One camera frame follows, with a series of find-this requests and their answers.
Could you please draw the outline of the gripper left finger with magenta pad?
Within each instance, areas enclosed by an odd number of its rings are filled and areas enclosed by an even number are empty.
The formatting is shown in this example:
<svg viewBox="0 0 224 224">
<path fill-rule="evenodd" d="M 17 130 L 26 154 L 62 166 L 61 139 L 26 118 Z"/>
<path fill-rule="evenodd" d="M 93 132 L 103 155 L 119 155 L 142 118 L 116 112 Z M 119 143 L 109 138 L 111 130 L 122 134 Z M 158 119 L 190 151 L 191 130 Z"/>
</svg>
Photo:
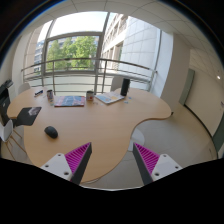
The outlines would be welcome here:
<svg viewBox="0 0 224 224">
<path fill-rule="evenodd" d="M 79 185 L 91 154 L 91 143 L 86 143 L 66 154 L 57 153 L 42 165 L 41 168 L 51 174 Z"/>
</svg>

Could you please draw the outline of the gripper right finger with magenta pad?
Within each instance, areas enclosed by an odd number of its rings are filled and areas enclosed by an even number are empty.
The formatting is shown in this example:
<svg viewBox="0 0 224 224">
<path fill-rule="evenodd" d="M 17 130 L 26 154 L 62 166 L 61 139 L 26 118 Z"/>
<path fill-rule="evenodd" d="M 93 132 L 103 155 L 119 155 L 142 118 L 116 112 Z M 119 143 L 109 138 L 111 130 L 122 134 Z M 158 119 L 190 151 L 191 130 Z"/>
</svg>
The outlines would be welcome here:
<svg viewBox="0 0 224 224">
<path fill-rule="evenodd" d="M 169 155 L 157 154 L 137 143 L 133 144 L 133 154 L 144 185 L 182 169 Z"/>
</svg>

